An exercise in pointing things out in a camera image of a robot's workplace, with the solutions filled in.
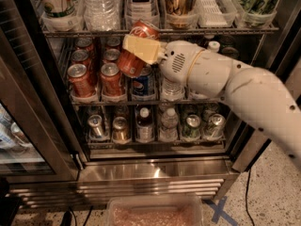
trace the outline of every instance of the blue tape cross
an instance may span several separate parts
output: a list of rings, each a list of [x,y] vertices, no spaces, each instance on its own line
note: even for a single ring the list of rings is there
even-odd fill
[[[237,226],[238,223],[223,210],[226,200],[227,200],[227,197],[222,198],[218,202],[218,205],[216,205],[214,202],[212,202],[210,200],[205,200],[205,202],[214,210],[214,216],[213,216],[212,222],[217,223],[219,218],[222,217],[230,225]]]

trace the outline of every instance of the floor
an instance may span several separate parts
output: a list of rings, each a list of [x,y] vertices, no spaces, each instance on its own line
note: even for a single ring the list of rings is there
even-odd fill
[[[246,212],[248,172],[242,173],[219,202],[202,204],[203,225],[253,225]],[[281,149],[271,143],[253,166],[248,186],[247,207],[256,226],[301,225],[301,169]],[[74,210],[77,225],[84,225],[88,209]],[[13,226],[59,226],[63,218],[59,209],[20,210]],[[94,208],[87,226],[103,226],[105,211]]]

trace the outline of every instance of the beverage cooler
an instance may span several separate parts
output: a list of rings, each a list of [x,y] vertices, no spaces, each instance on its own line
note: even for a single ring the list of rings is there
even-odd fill
[[[300,103],[300,0],[275,0],[264,15],[246,11],[250,0],[173,11],[168,0],[54,1],[0,0],[0,175],[22,208],[171,193],[218,200],[270,143],[222,96],[170,81],[159,63],[135,67],[142,60],[122,49],[128,34],[265,68]]]

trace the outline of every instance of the metal base panel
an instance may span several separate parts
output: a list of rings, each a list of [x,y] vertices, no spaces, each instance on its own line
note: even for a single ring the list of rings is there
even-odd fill
[[[21,184],[9,196],[22,198],[21,208],[106,206],[113,197],[196,193],[221,199],[239,176],[227,159],[189,158],[91,163],[77,182]]]

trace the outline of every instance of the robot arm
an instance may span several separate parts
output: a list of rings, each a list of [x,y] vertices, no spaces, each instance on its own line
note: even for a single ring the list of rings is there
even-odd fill
[[[148,63],[162,59],[160,70],[167,79],[209,98],[221,98],[241,120],[262,131],[301,162],[301,112],[291,93],[273,73],[187,41],[162,44],[141,38],[134,40],[126,37],[123,47]],[[155,56],[144,56],[148,51],[156,51]]]

